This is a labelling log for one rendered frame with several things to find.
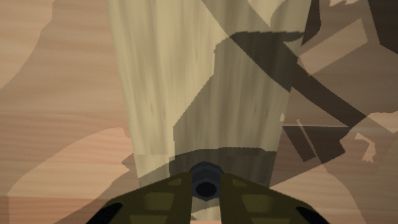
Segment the dark grey hex nut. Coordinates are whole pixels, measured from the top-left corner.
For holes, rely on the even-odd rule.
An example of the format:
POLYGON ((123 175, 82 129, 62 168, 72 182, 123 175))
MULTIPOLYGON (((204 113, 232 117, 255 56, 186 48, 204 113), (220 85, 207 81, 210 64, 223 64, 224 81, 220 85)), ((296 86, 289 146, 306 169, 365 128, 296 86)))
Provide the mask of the dark grey hex nut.
POLYGON ((192 177, 192 196, 204 201, 220 196, 220 173, 224 173, 220 166, 213 163, 199 163, 189 170, 192 177))

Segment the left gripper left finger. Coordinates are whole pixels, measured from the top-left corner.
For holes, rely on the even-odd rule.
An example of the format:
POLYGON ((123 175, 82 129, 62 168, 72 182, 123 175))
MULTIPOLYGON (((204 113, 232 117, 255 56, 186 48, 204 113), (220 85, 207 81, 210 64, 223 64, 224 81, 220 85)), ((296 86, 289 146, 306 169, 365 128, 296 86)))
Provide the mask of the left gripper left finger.
POLYGON ((190 224, 192 177, 179 173, 112 198, 103 207, 123 206, 109 224, 190 224))

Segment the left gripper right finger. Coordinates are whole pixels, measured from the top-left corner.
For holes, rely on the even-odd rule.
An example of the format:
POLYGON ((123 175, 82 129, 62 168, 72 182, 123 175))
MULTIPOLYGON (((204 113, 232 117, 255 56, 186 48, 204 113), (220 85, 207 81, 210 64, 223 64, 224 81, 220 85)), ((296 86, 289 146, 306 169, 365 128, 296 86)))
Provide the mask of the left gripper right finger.
POLYGON ((220 173, 220 181, 221 224, 309 224, 296 207, 317 212, 301 200, 231 173, 220 173))

